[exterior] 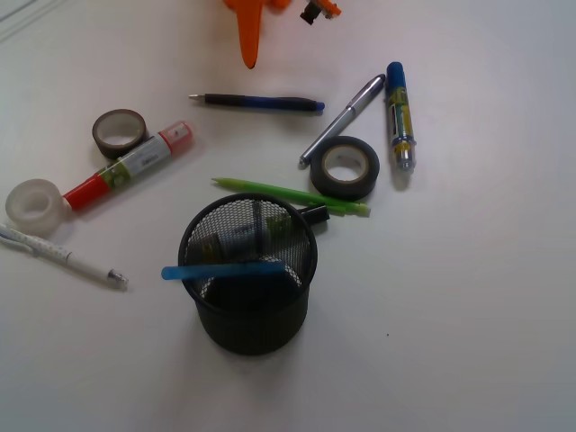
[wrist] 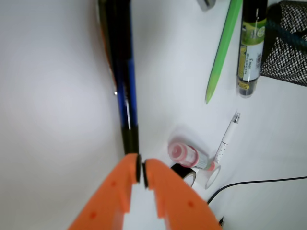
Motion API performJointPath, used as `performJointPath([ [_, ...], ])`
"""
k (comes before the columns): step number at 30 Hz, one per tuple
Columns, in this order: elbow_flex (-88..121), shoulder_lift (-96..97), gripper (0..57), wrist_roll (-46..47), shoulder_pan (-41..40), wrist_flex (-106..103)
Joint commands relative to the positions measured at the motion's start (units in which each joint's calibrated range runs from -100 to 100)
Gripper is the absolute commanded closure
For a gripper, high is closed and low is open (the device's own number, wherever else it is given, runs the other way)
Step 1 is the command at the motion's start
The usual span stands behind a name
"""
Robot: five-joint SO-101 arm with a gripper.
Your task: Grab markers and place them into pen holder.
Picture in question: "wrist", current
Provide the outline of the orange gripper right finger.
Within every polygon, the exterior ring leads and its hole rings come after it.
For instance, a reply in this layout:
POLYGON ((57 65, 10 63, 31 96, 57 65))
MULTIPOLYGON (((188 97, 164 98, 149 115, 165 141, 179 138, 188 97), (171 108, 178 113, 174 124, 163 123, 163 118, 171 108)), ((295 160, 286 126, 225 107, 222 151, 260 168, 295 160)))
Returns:
POLYGON ((186 182, 158 159, 143 163, 146 187, 154 191, 157 215, 168 230, 220 230, 212 210, 186 182))

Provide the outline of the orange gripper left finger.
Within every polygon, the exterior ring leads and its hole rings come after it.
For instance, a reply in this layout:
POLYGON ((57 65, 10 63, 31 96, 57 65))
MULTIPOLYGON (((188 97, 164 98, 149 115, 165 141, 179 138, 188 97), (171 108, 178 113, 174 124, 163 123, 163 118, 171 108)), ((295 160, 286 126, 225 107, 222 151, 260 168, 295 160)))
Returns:
POLYGON ((141 157, 130 153, 117 164, 70 225, 70 230, 121 230, 130 211, 132 186, 140 182, 141 157))

